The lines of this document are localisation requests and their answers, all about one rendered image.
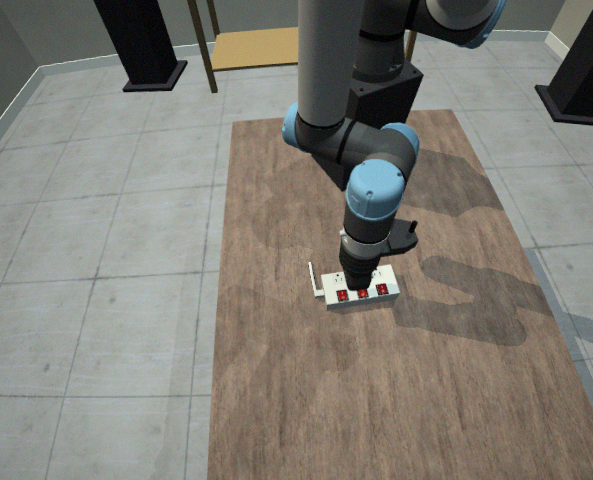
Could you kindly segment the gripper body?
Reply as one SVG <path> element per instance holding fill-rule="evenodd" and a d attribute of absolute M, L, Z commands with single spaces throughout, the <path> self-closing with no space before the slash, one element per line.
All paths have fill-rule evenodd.
<path fill-rule="evenodd" d="M 348 290 L 368 289 L 372 281 L 372 272 L 378 267 L 381 257 L 404 254 L 414 248 L 418 242 L 414 231 L 417 224 L 415 220 L 411 224 L 411 221 L 394 219 L 389 235 L 377 244 L 354 241 L 347 235 L 343 226 L 343 230 L 339 231 L 339 235 L 342 236 L 339 261 Z"/>

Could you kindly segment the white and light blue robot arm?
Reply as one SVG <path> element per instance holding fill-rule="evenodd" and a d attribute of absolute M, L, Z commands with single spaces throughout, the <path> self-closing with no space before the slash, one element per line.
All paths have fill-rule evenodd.
<path fill-rule="evenodd" d="M 478 48 L 505 3 L 298 0 L 298 102 L 285 116 L 282 136 L 302 152 L 353 170 L 343 226 L 354 241 L 376 244 L 389 235 L 420 143 L 403 123 L 379 130 L 346 118 L 351 79 L 384 83 L 397 78 L 406 29 Z"/>

